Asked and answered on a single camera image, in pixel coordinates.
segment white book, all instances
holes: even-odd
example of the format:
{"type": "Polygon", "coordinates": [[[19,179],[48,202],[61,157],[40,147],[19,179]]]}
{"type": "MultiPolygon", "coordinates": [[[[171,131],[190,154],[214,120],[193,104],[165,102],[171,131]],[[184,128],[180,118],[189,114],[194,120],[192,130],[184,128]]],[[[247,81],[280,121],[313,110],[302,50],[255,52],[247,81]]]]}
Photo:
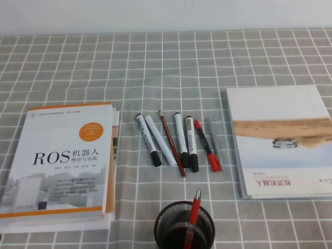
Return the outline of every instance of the white book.
{"type": "Polygon", "coordinates": [[[0,203],[0,224],[101,218],[112,125],[111,103],[29,110],[0,203]]]}
{"type": "Polygon", "coordinates": [[[315,86],[229,88],[243,198],[332,195],[332,124],[315,86]]]}
{"type": "Polygon", "coordinates": [[[117,153],[117,136],[119,126],[119,111],[113,109],[113,151],[110,152],[111,159],[113,155],[113,164],[109,164],[109,178],[108,178],[108,198],[106,201],[106,213],[102,218],[82,218],[71,220],[70,217],[66,219],[53,220],[36,220],[31,223],[11,223],[0,224],[0,233],[22,233],[22,232],[55,232],[55,231],[76,231],[76,230],[100,230],[110,228],[112,220],[115,218],[114,201],[115,201],[115,157],[117,153]]]}

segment pen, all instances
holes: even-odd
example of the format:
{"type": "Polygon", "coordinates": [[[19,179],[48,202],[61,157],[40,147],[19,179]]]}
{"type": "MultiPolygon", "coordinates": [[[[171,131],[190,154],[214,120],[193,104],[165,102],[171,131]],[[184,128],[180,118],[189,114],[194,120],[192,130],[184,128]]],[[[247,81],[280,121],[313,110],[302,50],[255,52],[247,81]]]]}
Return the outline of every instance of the pen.
{"type": "Polygon", "coordinates": [[[188,228],[187,228],[185,243],[184,243],[184,246],[183,246],[184,249],[190,249],[191,248],[192,237],[193,237],[193,234],[195,232],[195,227],[196,227],[196,222],[198,220],[200,205],[201,205],[201,190],[198,189],[197,193],[195,195],[195,198],[192,201],[192,207],[191,207],[190,218],[189,218],[189,225],[188,225],[188,228]]]}
{"type": "Polygon", "coordinates": [[[155,147],[155,145],[152,141],[152,137],[150,135],[148,127],[146,126],[143,115],[140,114],[140,113],[137,114],[136,115],[136,120],[137,120],[137,123],[140,126],[142,136],[143,136],[144,141],[147,145],[147,148],[149,149],[149,152],[150,152],[150,155],[152,157],[152,162],[154,163],[154,166],[156,166],[156,167],[161,166],[161,161],[160,161],[158,152],[157,152],[156,147],[155,147]]]}
{"type": "Polygon", "coordinates": [[[150,130],[152,134],[154,135],[155,139],[157,140],[157,143],[159,144],[161,151],[164,153],[168,163],[170,165],[176,165],[176,161],[174,157],[172,156],[171,151],[168,149],[167,144],[165,143],[164,139],[160,135],[154,121],[152,120],[150,115],[145,116],[145,121],[147,125],[150,127],[150,130]]]}
{"type": "Polygon", "coordinates": [[[196,119],[195,120],[195,128],[197,130],[197,133],[199,135],[199,137],[201,138],[201,141],[203,143],[203,147],[206,151],[206,154],[207,154],[207,158],[209,159],[210,161],[210,164],[211,164],[211,167],[212,167],[212,170],[214,172],[218,172],[220,170],[222,170],[221,166],[220,166],[220,163],[219,163],[219,160],[216,158],[216,156],[214,154],[212,154],[212,151],[209,147],[209,143],[208,141],[206,140],[206,137],[204,135],[204,132],[202,130],[202,127],[201,125],[199,124],[199,121],[196,119]]]}
{"type": "Polygon", "coordinates": [[[198,172],[198,157],[196,149],[195,131],[193,130],[193,119],[191,116],[186,118],[188,147],[189,147],[189,161],[191,165],[191,171],[198,172]]]}
{"type": "Polygon", "coordinates": [[[214,149],[214,153],[216,153],[216,156],[219,160],[220,166],[221,166],[221,171],[224,169],[224,163],[223,163],[223,159],[222,156],[220,154],[220,149],[219,149],[219,145],[218,145],[218,141],[217,141],[217,136],[214,132],[214,128],[213,128],[213,123],[211,118],[207,118],[207,123],[209,124],[209,128],[210,128],[210,135],[211,135],[211,140],[212,140],[212,147],[214,149]]]}
{"type": "Polygon", "coordinates": [[[190,167],[189,154],[186,146],[185,133],[183,132],[182,116],[180,113],[175,113],[174,118],[175,118],[176,133],[180,145],[181,163],[184,168],[189,168],[190,167]]]}

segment red pencil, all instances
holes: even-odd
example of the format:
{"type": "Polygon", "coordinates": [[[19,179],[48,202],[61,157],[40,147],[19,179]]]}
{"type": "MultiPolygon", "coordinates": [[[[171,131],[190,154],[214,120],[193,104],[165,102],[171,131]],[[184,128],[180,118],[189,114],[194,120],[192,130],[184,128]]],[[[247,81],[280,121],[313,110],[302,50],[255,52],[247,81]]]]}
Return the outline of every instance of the red pencil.
{"type": "Polygon", "coordinates": [[[182,177],[186,177],[186,172],[185,172],[185,170],[182,167],[180,157],[178,156],[178,153],[176,151],[175,145],[174,145],[172,137],[171,137],[170,130],[168,129],[167,123],[165,121],[164,115],[162,114],[161,110],[159,110],[159,115],[160,115],[161,122],[162,122],[162,124],[164,126],[168,142],[170,143],[170,146],[172,148],[173,154],[175,156],[175,160],[177,162],[178,168],[179,168],[179,170],[181,172],[181,175],[182,175],[182,177]]]}

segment black mesh pen holder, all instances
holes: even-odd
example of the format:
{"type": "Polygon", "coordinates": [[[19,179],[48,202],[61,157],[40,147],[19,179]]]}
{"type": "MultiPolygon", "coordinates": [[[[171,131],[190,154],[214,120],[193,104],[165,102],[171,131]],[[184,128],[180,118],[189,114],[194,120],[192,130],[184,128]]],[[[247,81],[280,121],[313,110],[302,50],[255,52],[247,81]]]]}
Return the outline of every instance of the black mesh pen holder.
{"type": "MultiPolygon", "coordinates": [[[[155,222],[155,240],[160,249],[183,249],[191,207],[191,201],[177,201],[159,213],[155,222]]],[[[210,249],[214,237],[213,220],[209,213],[200,207],[191,249],[210,249]]]]}

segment pen cap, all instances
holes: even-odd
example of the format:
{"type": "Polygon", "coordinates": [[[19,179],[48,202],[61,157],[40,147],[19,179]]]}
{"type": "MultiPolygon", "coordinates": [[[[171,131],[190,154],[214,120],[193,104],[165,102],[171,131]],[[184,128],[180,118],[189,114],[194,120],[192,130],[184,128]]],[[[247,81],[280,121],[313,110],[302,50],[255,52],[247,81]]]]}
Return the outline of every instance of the pen cap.
{"type": "Polygon", "coordinates": [[[188,152],[183,152],[180,155],[181,158],[181,164],[182,166],[186,168],[190,168],[190,159],[189,159],[189,153],[188,152]]]}
{"type": "Polygon", "coordinates": [[[190,159],[191,171],[193,171],[194,173],[198,172],[199,168],[198,168],[197,154],[191,154],[189,159],[190,159]]]}
{"type": "Polygon", "coordinates": [[[154,166],[156,166],[156,167],[161,166],[161,161],[160,161],[158,152],[152,151],[150,153],[150,155],[151,155],[151,158],[152,158],[152,162],[154,163],[154,166]]]}

